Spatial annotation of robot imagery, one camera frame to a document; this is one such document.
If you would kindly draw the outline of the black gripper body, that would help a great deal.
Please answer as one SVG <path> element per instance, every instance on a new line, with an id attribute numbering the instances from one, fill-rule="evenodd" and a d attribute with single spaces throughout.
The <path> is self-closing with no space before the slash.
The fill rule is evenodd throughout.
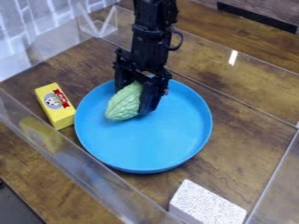
<path id="1" fill-rule="evenodd" d="M 128 63 L 132 72 L 147 71 L 160 78 L 171 79 L 172 75 L 165 71 L 164 65 L 168 59 L 172 33 L 168 29 L 148 30 L 145 27 L 132 25 L 131 51 L 116 49 L 115 64 Z"/>

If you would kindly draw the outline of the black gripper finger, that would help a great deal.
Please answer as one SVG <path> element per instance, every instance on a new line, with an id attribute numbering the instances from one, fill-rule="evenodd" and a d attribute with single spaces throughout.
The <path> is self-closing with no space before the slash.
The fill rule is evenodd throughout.
<path id="1" fill-rule="evenodd" d="M 115 88 L 121 90 L 133 82 L 132 65 L 128 63 L 115 64 Z"/>
<path id="2" fill-rule="evenodd" d="M 151 78 L 143 84 L 139 105 L 141 115 L 156 110 L 161 97 L 168 94 L 168 81 L 164 78 Z"/>

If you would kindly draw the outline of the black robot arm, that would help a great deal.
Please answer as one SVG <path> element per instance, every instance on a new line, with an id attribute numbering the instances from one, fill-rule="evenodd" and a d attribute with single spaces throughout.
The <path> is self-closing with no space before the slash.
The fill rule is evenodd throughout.
<path id="1" fill-rule="evenodd" d="M 135 22 L 132 24 L 131 51 L 116 49 L 115 89 L 121 90 L 131 83 L 141 85 L 137 112 L 151 113 L 168 91 L 172 74 L 164 68 L 171 46 L 172 34 L 183 35 L 173 29 L 177 22 L 176 0 L 133 0 Z"/>

